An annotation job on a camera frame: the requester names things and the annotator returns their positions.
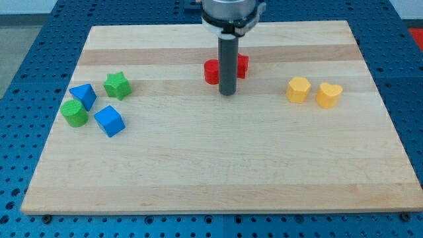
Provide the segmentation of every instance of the yellow block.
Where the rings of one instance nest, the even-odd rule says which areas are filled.
[[[317,92],[316,101],[323,108],[332,108],[336,106],[342,93],[340,85],[331,85],[329,83],[321,83]]]
[[[290,102],[303,103],[310,93],[311,84],[304,77],[294,77],[288,83],[286,97]]]

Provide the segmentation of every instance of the green block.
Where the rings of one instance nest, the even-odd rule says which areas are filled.
[[[60,107],[60,112],[71,127],[83,126],[88,121],[87,111],[79,100],[65,102]]]
[[[125,78],[123,72],[107,74],[107,80],[103,86],[109,97],[116,97],[119,100],[132,93],[130,82]]]

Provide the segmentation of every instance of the wooden board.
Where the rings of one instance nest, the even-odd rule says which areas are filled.
[[[21,210],[26,214],[392,212],[423,192],[345,21],[260,23],[237,94],[204,81],[217,38],[200,25],[95,26],[70,87],[99,98],[81,128],[58,114]],[[106,97],[107,73],[134,93]],[[304,104],[284,93],[310,80]],[[344,93],[315,102],[322,82]],[[108,138],[92,115],[112,105],[127,128]]]

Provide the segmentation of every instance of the blue cube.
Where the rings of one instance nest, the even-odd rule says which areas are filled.
[[[122,117],[112,106],[103,108],[100,112],[94,114],[94,118],[101,130],[110,138],[125,128]]]
[[[87,112],[91,109],[95,99],[97,98],[93,87],[89,83],[71,88],[69,92],[73,95],[74,99],[80,100],[82,102],[82,105],[84,105]]]

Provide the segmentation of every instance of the blue pegboard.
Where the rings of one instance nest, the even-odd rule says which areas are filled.
[[[43,224],[19,212],[90,28],[200,23],[191,1],[57,2],[0,101],[0,237],[423,237],[423,213],[53,216]],[[348,21],[423,182],[423,56],[390,2],[266,2],[263,21]]]

